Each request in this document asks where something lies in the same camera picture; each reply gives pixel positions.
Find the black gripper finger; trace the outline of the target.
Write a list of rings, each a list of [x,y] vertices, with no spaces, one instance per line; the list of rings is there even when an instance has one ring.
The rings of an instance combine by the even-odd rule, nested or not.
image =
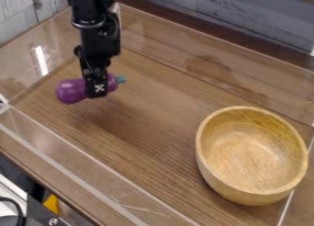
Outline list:
[[[86,94],[89,98],[103,97],[109,94],[109,75],[89,74],[85,77],[86,82]]]

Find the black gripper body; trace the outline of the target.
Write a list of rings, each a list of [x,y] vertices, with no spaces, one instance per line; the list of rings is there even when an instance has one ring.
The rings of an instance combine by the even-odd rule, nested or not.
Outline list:
[[[114,12],[73,15],[73,26],[81,31],[81,45],[74,52],[81,59],[85,78],[107,74],[113,57],[121,54],[121,22]]]

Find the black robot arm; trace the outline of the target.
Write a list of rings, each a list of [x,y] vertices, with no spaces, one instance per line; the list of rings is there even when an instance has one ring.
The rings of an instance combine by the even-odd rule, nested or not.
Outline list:
[[[110,93],[107,68],[121,54],[121,21],[113,12],[115,0],[67,0],[71,25],[81,32],[81,44],[74,54],[81,60],[85,92],[89,98]]]

